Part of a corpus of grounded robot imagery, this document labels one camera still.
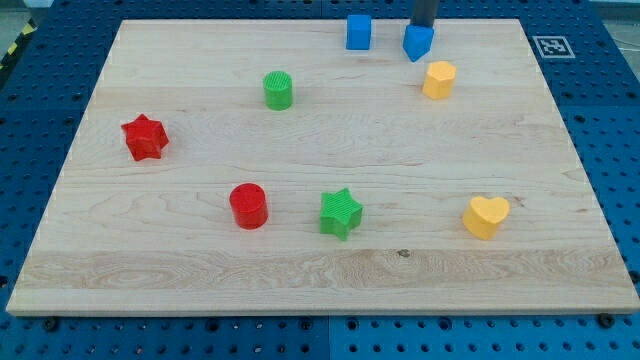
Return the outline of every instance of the blue cube block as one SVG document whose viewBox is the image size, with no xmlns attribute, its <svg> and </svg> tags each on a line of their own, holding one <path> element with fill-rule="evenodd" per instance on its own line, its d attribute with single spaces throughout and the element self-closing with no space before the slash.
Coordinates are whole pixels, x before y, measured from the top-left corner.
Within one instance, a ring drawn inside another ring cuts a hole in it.
<svg viewBox="0 0 640 360">
<path fill-rule="evenodd" d="M 412 62 L 416 62 L 431 50 L 433 34 L 433 28 L 407 25 L 407 28 L 404 31 L 402 47 Z"/>
<path fill-rule="evenodd" d="M 347 16 L 347 49 L 369 50 L 371 43 L 371 16 Z"/>
</svg>

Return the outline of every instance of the green block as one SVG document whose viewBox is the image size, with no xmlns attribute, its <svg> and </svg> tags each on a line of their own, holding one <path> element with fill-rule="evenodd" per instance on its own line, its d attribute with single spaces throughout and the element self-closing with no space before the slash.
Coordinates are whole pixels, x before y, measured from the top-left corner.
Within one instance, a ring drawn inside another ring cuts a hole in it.
<svg viewBox="0 0 640 360">
<path fill-rule="evenodd" d="M 264 99 L 271 110 L 288 109 L 293 104 L 293 81 L 284 71 L 272 71 L 262 80 Z"/>
<path fill-rule="evenodd" d="M 344 188 L 335 194 L 322 193 L 322 211 L 320 212 L 320 233 L 334 234 L 346 241 L 349 231 L 362 222 L 362 205 L 353 200 L 349 189 Z"/>
</svg>

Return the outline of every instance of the red block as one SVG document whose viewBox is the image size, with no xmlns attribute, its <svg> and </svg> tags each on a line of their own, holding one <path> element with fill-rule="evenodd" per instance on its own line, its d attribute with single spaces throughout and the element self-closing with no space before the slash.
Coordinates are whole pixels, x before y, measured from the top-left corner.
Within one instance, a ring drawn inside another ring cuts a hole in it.
<svg viewBox="0 0 640 360">
<path fill-rule="evenodd" d="M 256 184 L 242 184 L 229 196 L 236 223 L 243 229 L 257 229 L 269 217 L 264 190 Z"/>
<path fill-rule="evenodd" d="M 144 114 L 133 122 L 122 125 L 122 129 L 127 135 L 127 146 L 135 161 L 160 159 L 162 148 L 169 143 L 162 123 L 150 120 Z"/>
</svg>

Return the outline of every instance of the yellow hexagon block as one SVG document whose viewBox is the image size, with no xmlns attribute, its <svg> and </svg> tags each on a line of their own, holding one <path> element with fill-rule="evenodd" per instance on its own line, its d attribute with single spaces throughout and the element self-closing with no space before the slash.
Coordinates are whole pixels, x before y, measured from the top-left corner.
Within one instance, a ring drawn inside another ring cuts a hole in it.
<svg viewBox="0 0 640 360">
<path fill-rule="evenodd" d="M 434 100 L 446 99 L 456 79 L 456 67 L 446 61 L 429 64 L 422 92 Z"/>
<path fill-rule="evenodd" d="M 505 198 L 487 199 L 476 196 L 469 202 L 462 216 L 462 223 L 473 235 L 482 240 L 489 240 L 509 215 L 509 210 L 509 202 Z"/>
</svg>

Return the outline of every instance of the yellow heart block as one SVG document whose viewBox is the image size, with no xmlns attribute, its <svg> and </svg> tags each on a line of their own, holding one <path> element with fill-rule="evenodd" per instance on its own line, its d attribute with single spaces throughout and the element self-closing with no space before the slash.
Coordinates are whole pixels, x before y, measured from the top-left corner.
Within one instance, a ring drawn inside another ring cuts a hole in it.
<svg viewBox="0 0 640 360">
<path fill-rule="evenodd" d="M 509 210 L 509 202 L 503 197 L 487 199 L 476 196 L 469 202 L 462 216 L 462 223 L 476 237 L 489 240 L 507 218 Z"/>
</svg>

